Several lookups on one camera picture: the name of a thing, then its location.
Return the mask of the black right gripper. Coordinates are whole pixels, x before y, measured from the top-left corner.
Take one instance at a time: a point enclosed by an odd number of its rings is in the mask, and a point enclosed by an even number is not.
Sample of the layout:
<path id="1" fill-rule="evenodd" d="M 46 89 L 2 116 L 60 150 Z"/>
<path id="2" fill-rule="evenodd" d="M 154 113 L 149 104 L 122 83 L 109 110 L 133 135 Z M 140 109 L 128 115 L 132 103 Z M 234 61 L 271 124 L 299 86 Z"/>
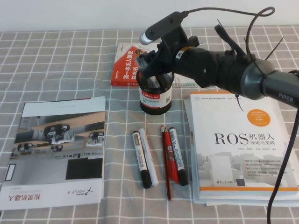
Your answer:
<path id="1" fill-rule="evenodd" d="M 144 52 L 137 57 L 137 67 L 143 79 L 174 73 L 195 81 L 202 88 L 221 85 L 219 65 L 226 56 L 223 52 L 199 48 L 197 37 L 187 38 L 177 28 L 158 44 L 158 51 Z"/>

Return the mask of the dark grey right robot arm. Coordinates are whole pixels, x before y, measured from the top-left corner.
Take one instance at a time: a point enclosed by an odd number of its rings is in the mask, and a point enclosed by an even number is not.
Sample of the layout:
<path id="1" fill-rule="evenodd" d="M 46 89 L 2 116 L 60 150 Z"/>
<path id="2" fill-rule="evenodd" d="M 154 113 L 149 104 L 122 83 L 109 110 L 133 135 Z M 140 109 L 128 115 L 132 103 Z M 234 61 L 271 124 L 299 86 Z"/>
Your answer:
<path id="1" fill-rule="evenodd" d="M 271 63 L 244 52 L 226 30 L 215 26 L 216 33 L 231 47 L 225 52 L 199 48 L 198 40 L 187 38 L 181 27 L 169 31 L 150 29 L 140 36 L 140 43 L 147 45 L 160 38 L 157 51 L 137 58 L 139 79 L 176 73 L 195 81 L 206 88 L 217 86 L 235 95 L 252 100 L 271 97 L 290 106 L 299 106 L 299 72 L 281 72 Z"/>

